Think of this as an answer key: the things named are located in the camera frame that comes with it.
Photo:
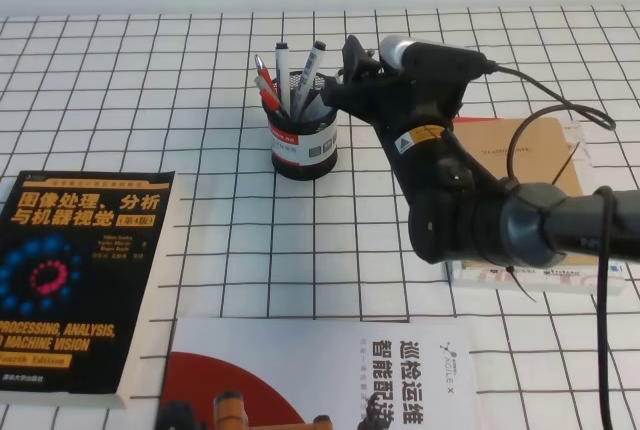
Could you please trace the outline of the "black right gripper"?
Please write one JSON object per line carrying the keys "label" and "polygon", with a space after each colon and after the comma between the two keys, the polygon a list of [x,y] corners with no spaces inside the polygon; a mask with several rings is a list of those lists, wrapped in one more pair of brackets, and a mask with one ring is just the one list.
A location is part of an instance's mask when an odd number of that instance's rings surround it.
{"label": "black right gripper", "polygon": [[422,143],[453,130],[467,82],[378,69],[374,55],[349,35],[342,48],[342,76],[325,84],[323,102],[371,125],[380,140],[391,143],[401,137]]}

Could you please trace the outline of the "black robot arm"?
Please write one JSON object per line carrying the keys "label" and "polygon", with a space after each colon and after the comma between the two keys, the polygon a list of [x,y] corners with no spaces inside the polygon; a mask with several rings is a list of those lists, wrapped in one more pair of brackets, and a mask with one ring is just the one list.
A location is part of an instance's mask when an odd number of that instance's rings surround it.
{"label": "black robot arm", "polygon": [[414,252],[424,261],[548,268],[569,254],[635,262],[639,194],[600,188],[570,197],[549,183],[493,176],[461,145],[453,121],[467,85],[499,65],[462,47],[400,35],[377,52],[349,37],[340,79],[325,104],[375,131],[409,207]]}

